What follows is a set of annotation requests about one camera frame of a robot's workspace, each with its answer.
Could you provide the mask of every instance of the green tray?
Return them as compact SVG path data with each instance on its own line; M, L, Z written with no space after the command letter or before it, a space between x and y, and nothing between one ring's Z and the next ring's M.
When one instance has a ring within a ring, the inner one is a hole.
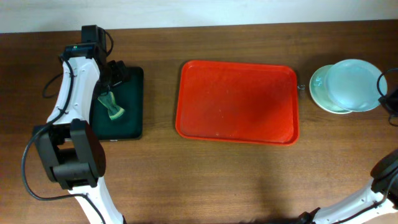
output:
M108 110L95 99L92 103L91 128L99 140L140 139L142 136L142 105L144 99L144 71L140 67L127 68L130 81L111 91L124 114L113 121Z

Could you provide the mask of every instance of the white background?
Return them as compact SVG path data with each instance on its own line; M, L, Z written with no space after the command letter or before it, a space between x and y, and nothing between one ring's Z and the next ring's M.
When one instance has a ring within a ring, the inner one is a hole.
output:
M0 0L0 32L398 19L398 0Z

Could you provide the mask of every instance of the wood grain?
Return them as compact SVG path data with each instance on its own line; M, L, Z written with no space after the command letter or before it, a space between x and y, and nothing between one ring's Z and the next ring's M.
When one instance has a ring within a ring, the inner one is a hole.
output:
M361 188L370 170L397 149L398 129L382 108L335 115L311 100L308 82L323 65L347 58L381 70L398 67L398 21L271 24L178 29L110 30L110 60L144 69L144 134L104 142L106 181L128 223L238 223L296 217L327 207ZM88 223L74 199L36 201L20 175L35 124L50 114L47 80L56 56L79 32L0 34L0 223ZM191 59L292 67L300 90L300 139L290 147L192 141L175 131L182 65ZM59 82L49 91L57 91ZM33 148L27 176L39 195L59 195ZM369 223L395 223L386 215Z

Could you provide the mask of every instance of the wooden table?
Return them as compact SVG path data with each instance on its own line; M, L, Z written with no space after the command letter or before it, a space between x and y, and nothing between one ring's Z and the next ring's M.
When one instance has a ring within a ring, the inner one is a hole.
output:
M142 139L103 143L107 186L128 223L295 217L360 189L376 162L397 149L398 128L388 125L381 107L327 113L312 101L308 82L316 69L347 58L381 70L398 67L398 21L109 32L115 41L110 60L145 71ZM0 223L88 223L75 199L30 197L20 175L32 127L43 124L55 104L41 98L42 88L61 71L57 55L64 46L79 41L80 32L0 34ZM174 128L177 90L180 69L191 59L292 67L305 85L298 92L298 142L275 147L181 138ZM59 82L49 91L58 89ZM39 195L66 193L47 179L34 147L27 177Z

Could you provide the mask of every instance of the red plastic tray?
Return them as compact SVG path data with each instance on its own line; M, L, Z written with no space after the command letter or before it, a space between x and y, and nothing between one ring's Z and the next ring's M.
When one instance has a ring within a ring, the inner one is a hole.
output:
M281 65L189 61L175 127L189 139L291 145L299 137L296 74Z

